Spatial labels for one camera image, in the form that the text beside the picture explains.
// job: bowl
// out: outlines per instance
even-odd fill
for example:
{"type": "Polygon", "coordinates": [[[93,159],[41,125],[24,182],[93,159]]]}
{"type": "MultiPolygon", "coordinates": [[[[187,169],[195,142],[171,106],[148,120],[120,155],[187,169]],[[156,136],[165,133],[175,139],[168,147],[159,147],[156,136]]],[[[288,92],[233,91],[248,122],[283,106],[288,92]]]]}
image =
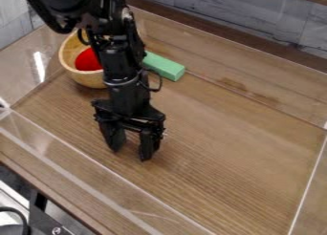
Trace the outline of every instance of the bowl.
{"type": "Polygon", "coordinates": [[[58,60],[69,73],[73,81],[89,88],[102,89],[104,85],[104,71],[80,71],[76,69],[74,60],[80,53],[85,51],[89,46],[80,43],[76,32],[73,32],[64,40],[58,50],[58,60]]]}

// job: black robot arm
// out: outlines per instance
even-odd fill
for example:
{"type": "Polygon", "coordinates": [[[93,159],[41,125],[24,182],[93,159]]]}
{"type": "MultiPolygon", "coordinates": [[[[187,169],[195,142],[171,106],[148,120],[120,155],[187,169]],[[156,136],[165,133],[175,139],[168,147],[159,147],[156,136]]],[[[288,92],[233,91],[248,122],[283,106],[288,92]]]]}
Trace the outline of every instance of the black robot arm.
{"type": "Polygon", "coordinates": [[[116,152],[127,140],[125,130],[137,132],[139,157],[149,160],[160,148],[165,117],[149,104],[151,91],[159,90],[149,88],[141,67],[144,44],[125,0],[26,1],[56,32],[78,28],[80,42],[90,45],[104,68],[109,100],[94,100],[92,106],[105,142],[116,152]]]}

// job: green sponge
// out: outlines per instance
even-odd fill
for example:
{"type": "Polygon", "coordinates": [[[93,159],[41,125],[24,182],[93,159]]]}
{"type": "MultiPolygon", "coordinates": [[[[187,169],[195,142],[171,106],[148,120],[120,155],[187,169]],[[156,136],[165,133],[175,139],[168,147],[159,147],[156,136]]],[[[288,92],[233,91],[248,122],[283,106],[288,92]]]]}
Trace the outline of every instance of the green sponge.
{"type": "Polygon", "coordinates": [[[143,65],[145,68],[156,71],[161,77],[172,81],[177,81],[185,72],[184,65],[151,52],[147,52],[147,56],[143,59],[143,65]]]}

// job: gray wall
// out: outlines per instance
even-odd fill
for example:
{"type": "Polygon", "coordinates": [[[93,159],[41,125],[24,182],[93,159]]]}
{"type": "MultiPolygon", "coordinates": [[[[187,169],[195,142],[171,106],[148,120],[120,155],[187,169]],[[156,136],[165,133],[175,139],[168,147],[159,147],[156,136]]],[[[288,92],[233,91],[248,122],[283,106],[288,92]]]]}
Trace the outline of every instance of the gray wall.
{"type": "MultiPolygon", "coordinates": [[[[327,57],[327,7],[304,0],[153,0],[327,57]]],[[[41,25],[24,0],[0,0],[0,49],[41,25]]]]}

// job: red ball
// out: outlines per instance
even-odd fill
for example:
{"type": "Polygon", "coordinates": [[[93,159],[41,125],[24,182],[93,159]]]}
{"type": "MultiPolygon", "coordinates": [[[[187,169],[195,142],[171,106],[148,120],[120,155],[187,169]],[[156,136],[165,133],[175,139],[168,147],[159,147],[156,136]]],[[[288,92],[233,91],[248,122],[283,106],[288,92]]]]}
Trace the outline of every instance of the red ball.
{"type": "Polygon", "coordinates": [[[80,71],[97,71],[102,69],[92,48],[80,53],[74,61],[74,66],[80,71]]]}

